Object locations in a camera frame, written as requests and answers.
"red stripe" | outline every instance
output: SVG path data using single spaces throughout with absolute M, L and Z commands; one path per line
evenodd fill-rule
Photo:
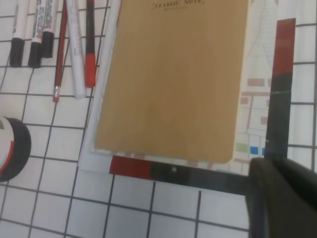
M 293 72 L 296 19 L 277 21 L 273 76 Z
M 6 161 L 5 161 L 4 165 L 0 168 L 0 176 L 2 175 L 2 172 L 5 170 L 5 168 L 8 166 L 8 164 L 11 161 L 11 157 L 12 157 L 12 154 L 13 154 L 13 149 L 14 149 L 14 141 L 11 141 L 8 157 L 6 158 Z
M 113 175 L 151 179 L 150 168 L 150 161 L 113 156 L 109 172 Z

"black object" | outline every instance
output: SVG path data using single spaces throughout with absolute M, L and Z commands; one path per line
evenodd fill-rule
M 42 59 L 42 44 L 38 42 L 32 42 L 28 65 L 31 68 L 39 68 L 41 67 L 41 59 Z
M 53 48 L 54 48 L 54 33 L 49 31 L 43 32 L 43 39 L 42 39 L 43 57 L 52 58 Z
M 14 148 L 10 162 L 0 175 L 0 182 L 8 181 L 17 176 L 24 168 L 31 152 L 31 136 L 26 125 L 17 119 L 6 119 L 13 129 Z
M 258 158 L 249 179 L 252 238 L 317 237 L 317 175 L 285 158 Z
M 21 67 L 23 59 L 24 40 L 20 38 L 12 38 L 10 51 L 10 66 Z

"notebook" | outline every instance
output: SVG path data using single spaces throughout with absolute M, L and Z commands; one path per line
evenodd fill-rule
M 124 0 L 96 149 L 231 160 L 247 12 L 248 0 Z

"blue square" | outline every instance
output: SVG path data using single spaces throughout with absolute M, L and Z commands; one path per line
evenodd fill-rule
M 251 155 L 259 155 L 259 148 L 255 146 L 250 146 Z

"red marker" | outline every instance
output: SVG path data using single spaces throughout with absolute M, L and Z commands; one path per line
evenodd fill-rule
M 87 0 L 86 11 L 86 87 L 96 85 L 95 0 Z

